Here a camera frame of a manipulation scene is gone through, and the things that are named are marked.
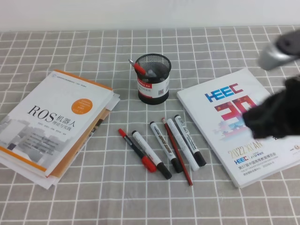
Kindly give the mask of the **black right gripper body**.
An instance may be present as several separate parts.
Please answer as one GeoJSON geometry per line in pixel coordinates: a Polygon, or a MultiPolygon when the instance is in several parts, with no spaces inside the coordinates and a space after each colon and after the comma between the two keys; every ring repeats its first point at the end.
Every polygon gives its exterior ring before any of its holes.
{"type": "Polygon", "coordinates": [[[300,134],[300,76],[285,80],[285,88],[244,112],[254,139],[300,134]]]}

